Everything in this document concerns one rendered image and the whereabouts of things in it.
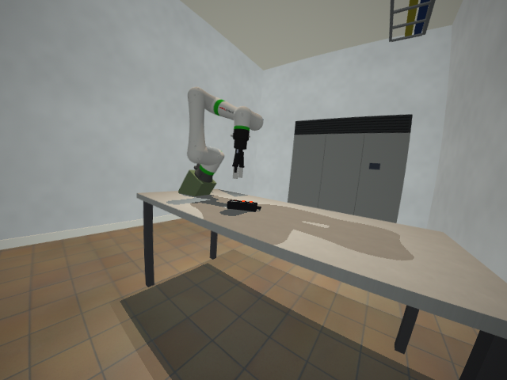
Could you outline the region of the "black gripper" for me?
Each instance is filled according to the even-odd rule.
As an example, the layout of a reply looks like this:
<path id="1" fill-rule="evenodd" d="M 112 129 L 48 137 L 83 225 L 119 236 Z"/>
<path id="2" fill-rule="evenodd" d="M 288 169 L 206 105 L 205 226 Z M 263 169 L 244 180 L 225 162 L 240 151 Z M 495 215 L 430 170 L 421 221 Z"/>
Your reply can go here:
<path id="1" fill-rule="evenodd" d="M 233 179 L 238 179 L 238 177 L 242 178 L 243 168 L 244 168 L 244 152 L 246 150 L 247 141 L 243 139 L 235 139 L 234 140 L 234 162 L 233 165 Z M 240 149 L 240 150 L 239 150 Z M 239 167 L 238 167 L 239 164 Z"/>

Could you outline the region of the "black power strip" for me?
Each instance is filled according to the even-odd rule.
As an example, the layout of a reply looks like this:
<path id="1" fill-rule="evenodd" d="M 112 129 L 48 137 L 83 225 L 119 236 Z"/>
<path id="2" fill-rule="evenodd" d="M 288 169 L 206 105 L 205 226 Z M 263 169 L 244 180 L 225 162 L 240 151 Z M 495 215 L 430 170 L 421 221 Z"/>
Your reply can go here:
<path id="1" fill-rule="evenodd" d="M 232 202 L 232 203 L 230 203 Z M 248 203 L 248 204 L 246 204 Z M 253 211 L 256 212 L 256 210 L 260 210 L 261 207 L 256 205 L 257 203 L 254 203 L 253 201 L 246 202 L 245 200 L 239 201 L 239 200 L 229 200 L 227 202 L 227 209 L 235 209 L 235 210 L 242 210 L 242 211 Z"/>

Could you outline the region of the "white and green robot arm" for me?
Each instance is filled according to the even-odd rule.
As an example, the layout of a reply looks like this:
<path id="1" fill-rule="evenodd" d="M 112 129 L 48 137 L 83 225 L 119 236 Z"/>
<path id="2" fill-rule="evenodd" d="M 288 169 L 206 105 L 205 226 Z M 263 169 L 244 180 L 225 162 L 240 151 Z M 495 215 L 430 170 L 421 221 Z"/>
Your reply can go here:
<path id="1" fill-rule="evenodd" d="M 210 183 L 224 159 L 224 153 L 205 145 L 204 110 L 234 121 L 233 139 L 249 140 L 250 130 L 257 131 L 263 125 L 262 117 L 246 106 L 232 104 L 206 93 L 200 87 L 188 91 L 189 102 L 189 144 L 188 159 L 196 163 L 195 175 L 201 181 Z"/>

